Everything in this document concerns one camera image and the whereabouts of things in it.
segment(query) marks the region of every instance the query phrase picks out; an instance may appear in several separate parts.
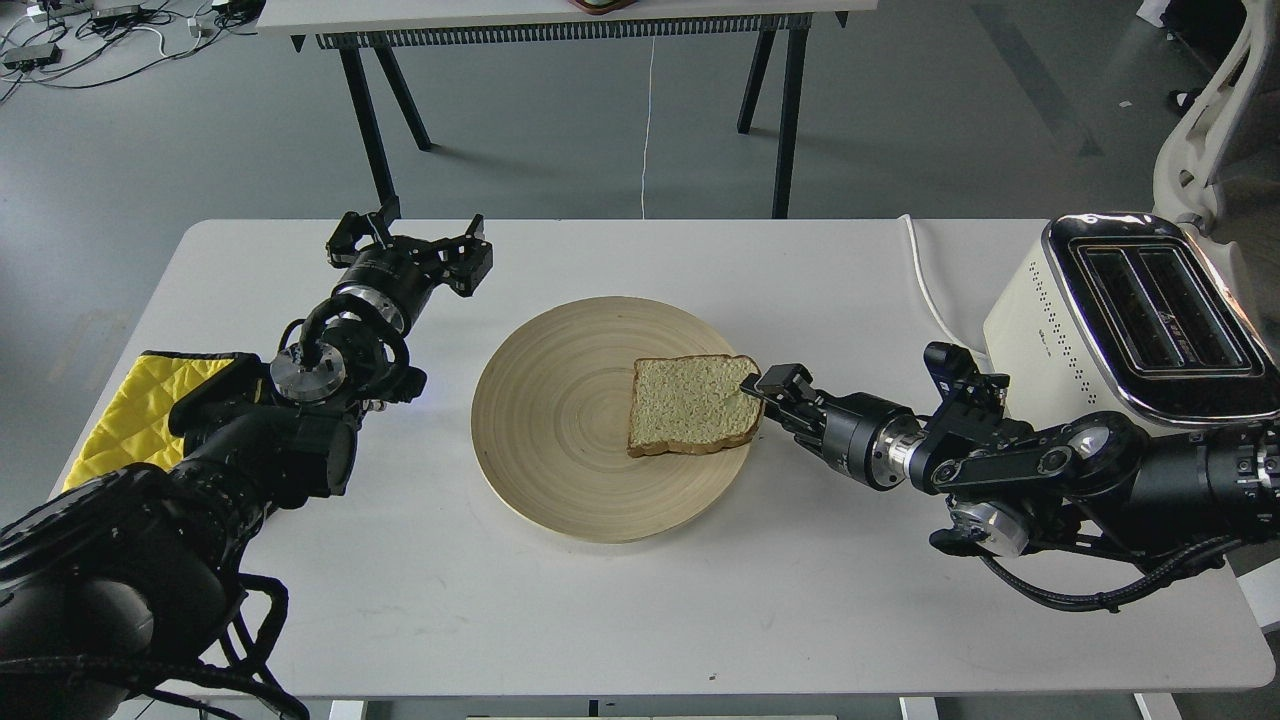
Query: gray floor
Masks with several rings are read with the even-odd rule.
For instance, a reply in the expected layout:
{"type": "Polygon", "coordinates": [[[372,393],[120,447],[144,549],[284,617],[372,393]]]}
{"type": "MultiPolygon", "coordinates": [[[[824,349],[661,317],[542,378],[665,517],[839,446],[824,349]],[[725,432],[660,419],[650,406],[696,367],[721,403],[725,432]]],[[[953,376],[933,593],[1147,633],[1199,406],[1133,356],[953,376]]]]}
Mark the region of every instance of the gray floor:
{"type": "MultiPolygon", "coordinates": [[[[173,4],[188,13],[196,5],[173,4]]],[[[1176,122],[1164,95],[1202,85],[1207,73],[1134,18],[1135,6],[883,0],[846,29],[818,18],[791,215],[1148,209],[1156,152],[1176,122]]],[[[19,12],[0,4],[0,28],[19,12]]],[[[169,51],[189,42],[179,26],[166,35],[169,51]]],[[[430,155],[413,147],[374,76],[404,214],[640,217],[653,47],[646,215],[767,217],[782,53],[780,44],[755,131],[739,136],[753,42],[742,35],[404,50],[399,60],[440,143],[430,155]]],[[[140,33],[72,78],[109,78],[155,53],[156,37],[140,33]]],[[[294,54],[282,38],[230,37],[102,88],[20,87],[0,105],[0,521],[49,493],[188,227],[207,218],[337,218],[374,204],[337,54],[314,45],[294,54]]],[[[298,261],[323,261],[323,249],[298,261]]],[[[557,272],[564,269],[548,269],[547,282],[557,272]]],[[[227,287],[236,292],[233,278],[227,287]]],[[[1201,697],[1184,710],[1189,717],[1280,716],[1271,698],[1245,693],[1236,700],[1248,710],[1202,712],[1192,705],[1219,705],[1201,697]]],[[[884,698],[822,707],[796,698],[614,702],[602,703],[602,714],[896,714],[884,698]]],[[[585,714],[579,705],[512,701],[488,714],[585,714]]],[[[237,708],[256,716],[251,706],[237,708]]],[[[952,720],[1138,715],[1120,696],[963,698],[941,708],[952,720]]],[[[119,716],[140,710],[131,705],[119,716]]],[[[458,701],[397,703],[387,712],[485,711],[458,701]]],[[[145,717],[195,714],[152,708],[145,717]]]]}

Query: white table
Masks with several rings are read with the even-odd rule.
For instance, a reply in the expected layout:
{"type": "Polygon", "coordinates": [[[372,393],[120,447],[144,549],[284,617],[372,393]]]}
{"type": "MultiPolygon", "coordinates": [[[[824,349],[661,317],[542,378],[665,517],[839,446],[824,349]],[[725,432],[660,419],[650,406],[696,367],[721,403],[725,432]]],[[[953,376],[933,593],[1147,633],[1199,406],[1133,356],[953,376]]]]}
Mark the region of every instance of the white table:
{"type": "MultiPolygon", "coordinates": [[[[182,240],[109,388],[141,351],[270,354],[325,297],[333,220],[210,220],[182,240]]],[[[534,315],[632,295],[673,304],[762,365],[932,411],[920,363],[940,333],[896,220],[490,220],[494,268],[471,299],[439,290],[408,340],[425,395],[371,415],[348,495],[268,521],[244,570],[292,606],[271,667],[311,697],[1187,691],[1249,688],[1271,655],[1228,570],[1119,615],[1062,614],[977,560],[938,553],[942,501],[877,493],[763,425],[736,483],[690,524],[600,546],[508,510],[470,443],[485,363],[534,315]]],[[[925,272],[961,337],[1039,220],[922,220],[925,272]]],[[[402,220],[434,240],[463,220],[402,220]]],[[[1014,382],[1030,382],[1014,378],[1014,382]]],[[[104,395],[97,413],[110,392],[104,395]]],[[[1011,561],[1093,592],[1125,566],[1011,561]]]]}
{"type": "Polygon", "coordinates": [[[773,218],[785,218],[791,197],[805,44],[813,14],[836,12],[844,23],[850,10],[870,10],[876,4],[877,0],[641,0],[595,17],[567,0],[271,0],[257,20],[257,29],[264,35],[292,36],[298,51],[306,35],[315,35],[320,47],[339,51],[380,202],[392,199],[396,187],[369,95],[361,49],[374,50],[413,141],[420,150],[430,151],[434,143],[393,47],[759,32],[737,119],[737,132],[745,135],[755,115],[774,35],[785,29],[788,33],[787,59],[772,209],[773,218]]]}

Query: yellow cloth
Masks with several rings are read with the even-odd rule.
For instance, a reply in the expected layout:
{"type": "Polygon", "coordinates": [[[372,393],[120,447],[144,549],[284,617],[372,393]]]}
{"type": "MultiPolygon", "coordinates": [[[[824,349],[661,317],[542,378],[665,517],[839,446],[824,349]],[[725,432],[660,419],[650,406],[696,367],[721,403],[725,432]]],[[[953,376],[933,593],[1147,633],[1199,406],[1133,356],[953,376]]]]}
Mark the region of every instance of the yellow cloth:
{"type": "Polygon", "coordinates": [[[169,434],[174,402],[200,387],[236,355],[143,352],[115,391],[70,473],[63,492],[131,462],[169,470],[182,460],[182,438],[169,434]]]}

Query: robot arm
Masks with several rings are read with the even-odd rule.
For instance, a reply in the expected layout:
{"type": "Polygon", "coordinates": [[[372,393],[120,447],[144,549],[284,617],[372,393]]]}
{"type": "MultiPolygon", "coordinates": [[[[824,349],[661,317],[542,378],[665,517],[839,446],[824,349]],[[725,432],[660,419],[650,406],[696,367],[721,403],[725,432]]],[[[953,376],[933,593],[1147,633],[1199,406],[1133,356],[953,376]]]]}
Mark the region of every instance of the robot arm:
{"type": "Polygon", "coordinates": [[[329,241],[346,273],[276,357],[241,357],[174,406],[173,470],[122,468],[0,530],[0,717],[105,719],[131,693],[200,706],[155,689],[168,679],[306,717],[266,669],[284,585],[242,574],[241,557],[274,510],[346,492],[365,414],[422,392],[404,336],[431,291],[470,296],[492,266],[480,215],[435,242],[392,236],[397,215],[348,213],[329,241]],[[256,637],[248,592],[271,600],[256,637]],[[215,642],[227,667],[197,660],[215,642]]]}
{"type": "Polygon", "coordinates": [[[1280,451],[1274,423],[1151,438],[1121,413],[1034,430],[1004,416],[1005,375],[968,351],[924,354],[942,397],[923,427],[910,409],[812,387],[803,365],[749,375],[742,391],[833,470],[887,491],[910,478],[945,495],[952,527],[929,543],[979,556],[1005,582],[1057,610],[1110,610],[1221,566],[1222,553],[1277,537],[1280,451]],[[1101,532],[1082,532],[1092,521],[1101,532]],[[1112,593],[1065,596],[1024,583],[997,557],[1044,550],[1130,562],[1143,579],[1112,593]]]}

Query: round bamboo plate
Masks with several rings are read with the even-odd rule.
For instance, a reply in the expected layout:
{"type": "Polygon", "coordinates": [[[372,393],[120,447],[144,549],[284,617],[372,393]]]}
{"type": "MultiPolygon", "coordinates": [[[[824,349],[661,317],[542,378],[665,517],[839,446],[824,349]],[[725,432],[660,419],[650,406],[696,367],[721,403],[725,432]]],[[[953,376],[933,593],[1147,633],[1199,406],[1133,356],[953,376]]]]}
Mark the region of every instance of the round bamboo plate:
{"type": "Polygon", "coordinates": [[[653,300],[594,297],[529,320],[480,375],[471,439],[489,484],[525,518],[630,542],[685,523],[733,482],[750,447],[627,456],[636,357],[733,355],[710,325],[653,300]]]}

